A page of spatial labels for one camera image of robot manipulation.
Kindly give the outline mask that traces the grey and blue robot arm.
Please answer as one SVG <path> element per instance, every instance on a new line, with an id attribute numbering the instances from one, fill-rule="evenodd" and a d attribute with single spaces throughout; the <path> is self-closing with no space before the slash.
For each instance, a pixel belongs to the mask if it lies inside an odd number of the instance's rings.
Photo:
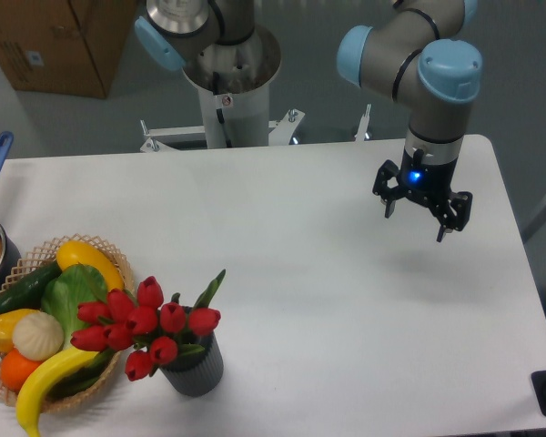
<path id="1" fill-rule="evenodd" d="M 410 111 L 400 163 L 386 161 L 373 192 L 386 210 L 405 198 L 427 208 L 440 234 L 461 231 L 472 195 L 451 189 L 482 57 L 458 32 L 474 1 L 396 1 L 394 18 L 358 25 L 340 42 L 339 75 Z M 197 89 L 207 145 L 269 146 L 269 86 L 281 62 L 277 39 L 255 20 L 251 1 L 149 1 L 136 37 L 153 60 L 182 71 Z"/>

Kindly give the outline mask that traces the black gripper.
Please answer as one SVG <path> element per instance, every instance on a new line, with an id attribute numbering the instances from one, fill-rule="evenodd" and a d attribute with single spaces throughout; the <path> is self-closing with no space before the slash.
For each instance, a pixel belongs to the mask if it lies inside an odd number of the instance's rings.
<path id="1" fill-rule="evenodd" d="M 463 231 L 470 220 L 473 195 L 451 192 L 450 183 L 457 159 L 442 165 L 428 165 L 403 152 L 401 166 L 386 160 L 379 168 L 372 192 L 385 206 L 385 218 L 394 212 L 396 201 L 405 198 L 428 208 L 440 223 L 436 240 L 442 242 L 453 231 Z"/>

